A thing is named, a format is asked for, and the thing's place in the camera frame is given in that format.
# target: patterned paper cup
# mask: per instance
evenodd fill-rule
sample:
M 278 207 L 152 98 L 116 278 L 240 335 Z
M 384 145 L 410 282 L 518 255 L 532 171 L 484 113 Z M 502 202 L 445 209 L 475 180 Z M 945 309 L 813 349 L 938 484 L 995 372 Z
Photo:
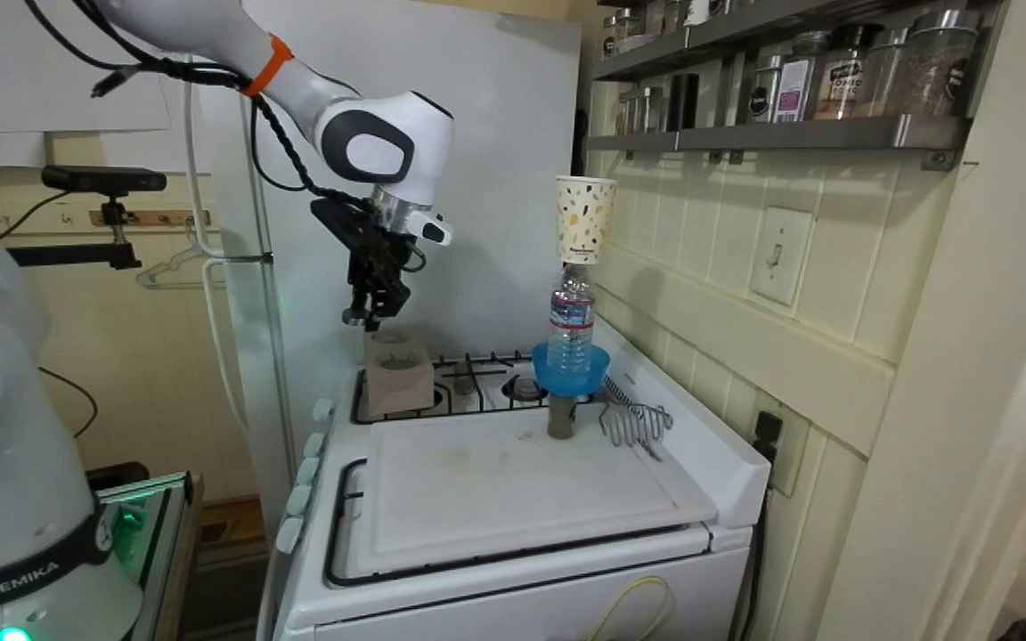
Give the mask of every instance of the patterned paper cup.
M 616 203 L 616 179 L 557 175 L 557 242 L 561 261 L 593 265 Z

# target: plastic bottle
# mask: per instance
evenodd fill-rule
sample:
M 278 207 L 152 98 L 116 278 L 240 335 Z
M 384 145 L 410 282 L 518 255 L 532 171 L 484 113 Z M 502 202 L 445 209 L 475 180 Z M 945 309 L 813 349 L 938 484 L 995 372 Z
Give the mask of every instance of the plastic bottle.
M 567 374 L 582 374 L 591 365 L 591 291 L 586 265 L 565 265 L 553 288 L 553 335 L 549 338 L 549 366 Z

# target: white cutting board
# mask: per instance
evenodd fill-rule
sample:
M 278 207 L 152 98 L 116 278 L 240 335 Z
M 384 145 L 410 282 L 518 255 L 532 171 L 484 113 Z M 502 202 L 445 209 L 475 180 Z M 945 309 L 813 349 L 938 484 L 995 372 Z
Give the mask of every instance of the white cutting board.
M 578 407 L 568 441 L 545 434 L 544 408 L 377 423 L 355 565 L 386 572 L 715 518 L 659 443 L 662 463 L 613 447 L 602 406 Z

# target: floor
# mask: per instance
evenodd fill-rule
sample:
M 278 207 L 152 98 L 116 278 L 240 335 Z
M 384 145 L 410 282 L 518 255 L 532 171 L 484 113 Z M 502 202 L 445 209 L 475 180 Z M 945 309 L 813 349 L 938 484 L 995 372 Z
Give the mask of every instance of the floor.
M 260 498 L 205 504 L 180 625 L 183 641 L 252 641 L 268 564 Z

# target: refrigerator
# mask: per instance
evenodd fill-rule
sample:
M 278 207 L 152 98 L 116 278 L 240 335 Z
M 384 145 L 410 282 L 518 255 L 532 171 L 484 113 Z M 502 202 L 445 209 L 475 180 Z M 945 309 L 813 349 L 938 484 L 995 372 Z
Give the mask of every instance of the refrigerator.
M 555 177 L 569 171 L 573 155 L 581 26 L 416 0 L 244 0 L 244 7 L 297 57 L 363 96 L 417 90 L 453 114 L 435 196 L 453 240 L 420 242 L 429 264 L 404 276 L 410 301 L 383 327 L 416 328 L 435 360 L 525 352 L 546 340 L 560 267 Z M 241 413 L 271 536 L 293 463 L 319 430 L 314 411 L 351 393 L 340 380 L 361 361 L 363 331 L 340 320 L 351 297 L 348 253 L 311 215 L 313 196 L 276 190 L 253 170 L 249 105 L 215 88 L 200 88 L 199 97 L 214 145 L 207 151 L 216 219 L 233 256 L 224 269 Z M 292 137 L 319 186 L 370 194 Z M 262 119 L 255 147 L 273 178 L 298 184 Z

